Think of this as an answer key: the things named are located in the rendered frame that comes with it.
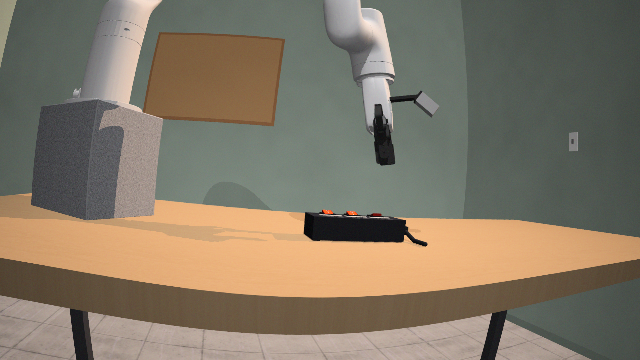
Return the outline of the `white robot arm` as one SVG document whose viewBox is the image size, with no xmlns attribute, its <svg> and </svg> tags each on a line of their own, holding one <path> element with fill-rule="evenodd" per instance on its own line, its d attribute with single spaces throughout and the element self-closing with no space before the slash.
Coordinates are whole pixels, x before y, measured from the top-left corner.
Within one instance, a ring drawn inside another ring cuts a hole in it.
<svg viewBox="0 0 640 360">
<path fill-rule="evenodd" d="M 131 91 L 147 24 L 162 1 L 109 0 L 103 6 L 82 88 L 75 89 L 72 99 L 63 104 L 99 99 L 143 112 L 130 104 Z M 349 53 L 355 82 L 375 76 L 396 77 L 380 11 L 361 8 L 361 0 L 324 0 L 323 10 L 328 38 Z M 422 90 L 418 95 L 391 96 L 390 101 L 414 101 L 431 118 L 440 107 Z"/>
</svg>

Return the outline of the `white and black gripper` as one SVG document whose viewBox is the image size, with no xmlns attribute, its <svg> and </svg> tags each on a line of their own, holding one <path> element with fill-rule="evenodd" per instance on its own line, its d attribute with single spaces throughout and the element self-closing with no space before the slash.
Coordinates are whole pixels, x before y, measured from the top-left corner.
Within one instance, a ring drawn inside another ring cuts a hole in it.
<svg viewBox="0 0 640 360">
<path fill-rule="evenodd" d="M 389 85 L 394 84 L 394 79 L 375 76 L 358 80 L 356 84 L 362 88 L 366 130 L 375 138 L 376 162 L 381 166 L 392 166 L 396 160 L 391 137 L 394 123 Z"/>
</svg>

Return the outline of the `black power strip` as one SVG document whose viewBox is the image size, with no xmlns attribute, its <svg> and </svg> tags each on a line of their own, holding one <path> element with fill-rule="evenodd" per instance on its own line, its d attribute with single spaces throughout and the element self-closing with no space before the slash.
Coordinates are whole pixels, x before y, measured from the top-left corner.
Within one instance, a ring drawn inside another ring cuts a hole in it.
<svg viewBox="0 0 640 360">
<path fill-rule="evenodd" d="M 347 211 L 334 214 L 332 210 L 305 213 L 304 234 L 313 241 L 338 242 L 395 242 L 403 243 L 407 236 L 413 243 L 426 247 L 426 242 L 415 239 L 406 227 L 405 219 L 371 215 L 358 215 Z"/>
</svg>

